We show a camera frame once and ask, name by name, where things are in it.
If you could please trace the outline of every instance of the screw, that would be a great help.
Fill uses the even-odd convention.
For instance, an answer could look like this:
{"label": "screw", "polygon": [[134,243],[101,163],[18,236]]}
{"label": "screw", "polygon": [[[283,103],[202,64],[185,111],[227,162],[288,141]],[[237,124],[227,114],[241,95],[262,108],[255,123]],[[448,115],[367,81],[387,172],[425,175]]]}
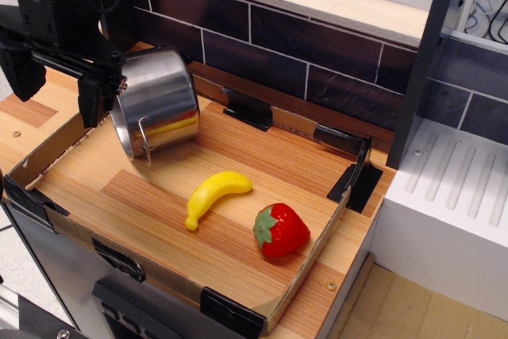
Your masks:
{"label": "screw", "polygon": [[329,281],[327,284],[326,284],[326,288],[330,291],[335,291],[337,289],[337,284],[334,283],[333,281]]}
{"label": "screw", "polygon": [[69,339],[71,337],[71,333],[69,333],[66,329],[62,329],[56,335],[56,339]]}

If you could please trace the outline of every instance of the toy banana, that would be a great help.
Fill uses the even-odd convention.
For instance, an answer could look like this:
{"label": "toy banana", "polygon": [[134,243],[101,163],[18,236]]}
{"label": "toy banana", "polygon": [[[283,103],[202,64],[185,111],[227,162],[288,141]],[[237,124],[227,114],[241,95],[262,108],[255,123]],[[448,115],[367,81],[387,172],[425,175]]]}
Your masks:
{"label": "toy banana", "polygon": [[212,175],[199,185],[187,203],[185,226],[189,230],[198,228],[198,219],[219,198],[229,194],[243,194],[252,189],[251,180],[235,171],[224,171]]}

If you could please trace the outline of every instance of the red strawberry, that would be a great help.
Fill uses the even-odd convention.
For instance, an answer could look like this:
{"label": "red strawberry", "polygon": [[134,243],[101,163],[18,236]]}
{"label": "red strawberry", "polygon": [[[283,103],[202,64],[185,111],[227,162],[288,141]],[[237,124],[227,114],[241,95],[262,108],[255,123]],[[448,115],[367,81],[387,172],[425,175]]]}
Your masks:
{"label": "red strawberry", "polygon": [[257,214],[254,237],[266,256],[284,256],[303,245],[310,237],[305,222],[286,204],[278,202]]}

